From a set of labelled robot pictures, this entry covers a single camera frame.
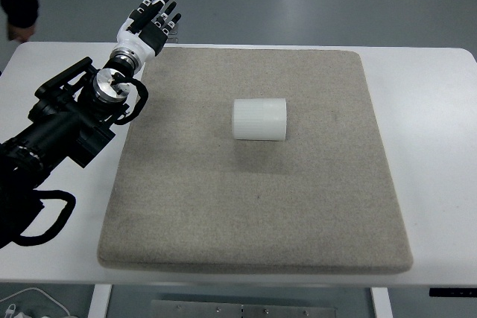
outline white cylinder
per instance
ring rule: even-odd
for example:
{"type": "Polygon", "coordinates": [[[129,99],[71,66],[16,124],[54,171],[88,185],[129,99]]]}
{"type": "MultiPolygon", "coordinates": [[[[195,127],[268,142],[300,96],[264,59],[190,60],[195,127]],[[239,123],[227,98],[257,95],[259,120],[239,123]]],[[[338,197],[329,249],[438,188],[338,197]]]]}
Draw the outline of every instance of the white cylinder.
{"type": "Polygon", "coordinates": [[[233,101],[234,139],[284,141],[286,136],[286,100],[252,98],[233,101]]]}

